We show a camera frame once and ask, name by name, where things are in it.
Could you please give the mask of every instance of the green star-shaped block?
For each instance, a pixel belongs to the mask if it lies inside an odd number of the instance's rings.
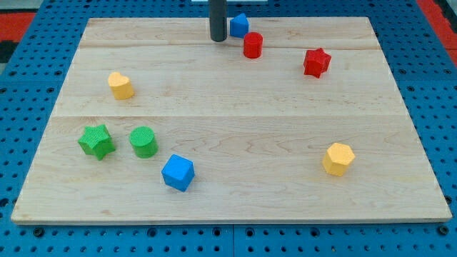
[[[99,161],[106,154],[116,150],[104,124],[95,127],[87,126],[78,143],[85,154],[95,155]]]

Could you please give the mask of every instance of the green block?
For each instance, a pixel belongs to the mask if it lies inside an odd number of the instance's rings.
[[[134,148],[135,155],[139,158],[149,158],[157,153],[157,146],[154,132],[147,126],[135,128],[130,133],[130,144]]]
[[[106,129],[104,124],[95,127],[87,126],[84,129],[84,135],[79,138],[78,143],[85,154],[94,155],[99,161],[106,154],[116,150],[111,141],[108,129]]]

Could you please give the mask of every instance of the blue pegboard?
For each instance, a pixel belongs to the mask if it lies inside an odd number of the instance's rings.
[[[446,200],[457,213],[457,70],[415,1],[270,0],[228,7],[229,16],[241,12],[368,16]],[[0,76],[0,256],[457,256],[455,218],[394,225],[43,230],[10,222],[88,18],[166,16],[207,17],[207,5],[190,0],[45,0]]]

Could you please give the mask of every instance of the red star-shaped block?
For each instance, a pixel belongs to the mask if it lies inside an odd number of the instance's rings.
[[[316,50],[306,51],[305,61],[305,75],[313,75],[320,78],[321,74],[326,72],[330,64],[331,56],[326,54],[322,48]]]

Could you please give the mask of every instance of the red surface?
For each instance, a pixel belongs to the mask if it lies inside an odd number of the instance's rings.
[[[457,34],[452,31],[451,24],[443,16],[440,6],[435,4],[433,0],[417,0],[417,4],[421,7],[423,14],[447,50],[454,65],[457,65]]]
[[[257,32],[249,32],[244,36],[243,54],[255,59],[262,55],[263,37]]]
[[[0,14],[0,41],[19,43],[34,17],[35,13]]]
[[[331,56],[326,54],[322,48],[316,50],[306,51],[305,61],[305,75],[313,75],[320,78],[323,72],[326,72],[330,64]]]

